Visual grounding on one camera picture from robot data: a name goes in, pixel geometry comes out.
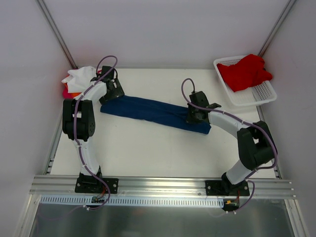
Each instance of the perforated metal strip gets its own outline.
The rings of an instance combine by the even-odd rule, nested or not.
[[[93,196],[42,195],[43,204],[100,205],[92,203]],[[179,207],[217,207],[224,205],[222,198],[169,198],[169,197],[113,197],[107,205],[112,206],[179,206]]]

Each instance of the wall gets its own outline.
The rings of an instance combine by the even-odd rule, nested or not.
[[[70,68],[34,0],[0,8],[0,231],[13,235],[61,114]]]
[[[79,66],[212,68],[258,53],[288,0],[46,0]]]
[[[281,172],[293,179],[311,236],[316,236],[315,117],[316,1],[299,0],[264,58],[273,73],[275,102],[263,106],[276,142]]]

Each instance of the white plastic basket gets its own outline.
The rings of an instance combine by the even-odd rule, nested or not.
[[[257,106],[276,100],[277,94],[275,90],[273,90],[269,81],[264,81],[260,85],[249,87],[246,90],[237,92],[233,92],[232,89],[230,89],[230,87],[224,82],[222,75],[217,68],[217,64],[221,63],[223,65],[230,66],[236,64],[244,57],[245,56],[235,56],[220,58],[214,61],[214,67],[231,102],[236,106]]]

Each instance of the white cloth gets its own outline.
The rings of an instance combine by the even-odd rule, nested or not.
[[[69,76],[61,82],[67,83],[69,93],[84,92],[88,88],[91,79],[96,76],[95,72],[96,69],[91,66],[69,70]]]

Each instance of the blue cloth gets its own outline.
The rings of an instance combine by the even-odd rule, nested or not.
[[[186,107],[126,95],[108,101],[101,106],[100,111],[110,115],[146,120],[203,134],[208,134],[211,129],[211,126],[206,122],[187,123],[188,108]]]

